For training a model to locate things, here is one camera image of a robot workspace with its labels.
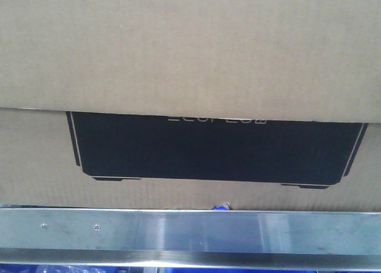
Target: cardboard box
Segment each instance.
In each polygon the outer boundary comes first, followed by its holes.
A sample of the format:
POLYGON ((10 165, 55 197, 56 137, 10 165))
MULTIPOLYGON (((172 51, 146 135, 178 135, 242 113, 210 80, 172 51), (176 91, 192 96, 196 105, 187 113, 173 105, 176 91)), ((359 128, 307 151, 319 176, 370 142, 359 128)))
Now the cardboard box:
POLYGON ((0 107, 381 122, 381 0, 1 0, 0 107))
POLYGON ((380 1, 0 0, 0 107, 61 110, 0 110, 0 203, 380 210, 380 1), (325 190, 111 182, 76 165, 64 111, 370 124, 325 190))

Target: cardboard flap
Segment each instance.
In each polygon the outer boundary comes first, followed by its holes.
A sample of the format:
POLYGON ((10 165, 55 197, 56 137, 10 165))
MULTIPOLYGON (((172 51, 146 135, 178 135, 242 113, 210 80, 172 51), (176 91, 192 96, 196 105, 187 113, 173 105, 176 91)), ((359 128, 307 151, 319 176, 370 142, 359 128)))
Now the cardboard flap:
POLYGON ((0 0, 0 107, 381 122, 381 0, 0 0))

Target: brown cardboard surface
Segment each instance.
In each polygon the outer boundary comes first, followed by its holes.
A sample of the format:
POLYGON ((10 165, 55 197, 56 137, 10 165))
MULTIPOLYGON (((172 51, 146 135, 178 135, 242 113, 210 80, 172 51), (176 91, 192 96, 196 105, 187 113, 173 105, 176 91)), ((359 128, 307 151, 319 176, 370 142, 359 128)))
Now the brown cardboard surface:
POLYGON ((127 209, 381 210, 381 124, 348 176, 325 190, 280 184, 143 178, 96 181, 74 162, 64 112, 0 110, 0 203, 127 209))
POLYGON ((381 122, 380 1, 0 0, 0 107, 381 122))

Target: metal rail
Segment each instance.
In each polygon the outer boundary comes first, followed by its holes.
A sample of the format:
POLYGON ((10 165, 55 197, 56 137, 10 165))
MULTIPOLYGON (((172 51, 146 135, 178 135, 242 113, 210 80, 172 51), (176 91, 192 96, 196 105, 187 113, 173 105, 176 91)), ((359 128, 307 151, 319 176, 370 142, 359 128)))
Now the metal rail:
POLYGON ((381 213, 0 209, 0 262, 381 270, 381 213))

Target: metal bar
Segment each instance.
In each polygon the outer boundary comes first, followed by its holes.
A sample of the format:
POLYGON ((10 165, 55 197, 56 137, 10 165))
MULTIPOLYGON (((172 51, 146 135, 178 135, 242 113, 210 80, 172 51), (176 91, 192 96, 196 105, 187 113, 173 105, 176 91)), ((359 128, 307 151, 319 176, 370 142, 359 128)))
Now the metal bar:
POLYGON ((0 209, 0 262, 381 270, 381 213, 0 209))

